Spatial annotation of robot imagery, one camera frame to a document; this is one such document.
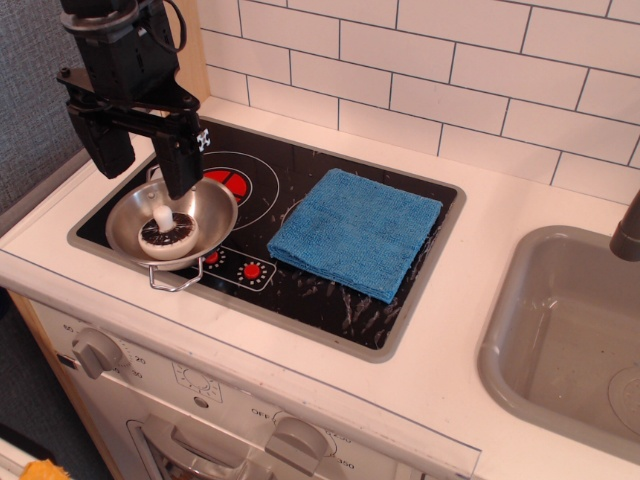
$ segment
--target tile backsplash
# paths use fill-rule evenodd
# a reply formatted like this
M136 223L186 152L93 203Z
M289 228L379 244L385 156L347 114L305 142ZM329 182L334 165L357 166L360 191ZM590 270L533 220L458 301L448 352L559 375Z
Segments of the tile backsplash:
M638 0L198 0L211 94L629 203Z

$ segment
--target gray sink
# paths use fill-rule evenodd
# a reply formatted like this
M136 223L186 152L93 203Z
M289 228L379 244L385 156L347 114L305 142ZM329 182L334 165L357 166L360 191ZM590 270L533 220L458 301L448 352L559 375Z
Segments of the gray sink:
M479 372L512 414L640 464L640 263L554 226L515 251Z

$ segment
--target stovetop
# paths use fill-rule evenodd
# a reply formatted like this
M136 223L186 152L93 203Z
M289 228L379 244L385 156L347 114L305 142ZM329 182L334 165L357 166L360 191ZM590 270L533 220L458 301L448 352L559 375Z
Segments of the stovetop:
M225 241L205 260L204 276L189 292L368 361L394 351L421 295L464 194L450 185L359 163L257 133L204 121L211 146L205 175L224 183L238 202L238 220ZM272 259L267 243L307 192L332 168L440 201L443 208L390 304ZM135 268L109 248L105 225L113 206L145 181L146 168L83 219L72 244ZM141 275L140 288L150 288ZM171 272L192 278L192 268Z

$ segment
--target gray wall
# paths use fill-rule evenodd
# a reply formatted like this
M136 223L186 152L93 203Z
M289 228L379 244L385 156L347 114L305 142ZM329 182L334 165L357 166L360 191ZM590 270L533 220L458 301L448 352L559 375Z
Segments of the gray wall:
M61 11L58 0L0 0L0 214L82 148L55 80L82 65Z

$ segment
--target red dot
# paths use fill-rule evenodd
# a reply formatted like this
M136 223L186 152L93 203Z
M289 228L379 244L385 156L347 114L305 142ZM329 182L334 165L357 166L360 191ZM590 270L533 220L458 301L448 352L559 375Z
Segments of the red dot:
M208 265L213 265L214 263L218 263L218 260L220 260L220 254L216 250L211 255L209 255L207 258L205 258L204 263L206 263Z
M255 280L260 276L262 270L255 263L250 263L249 265L245 265L242 273L247 280Z

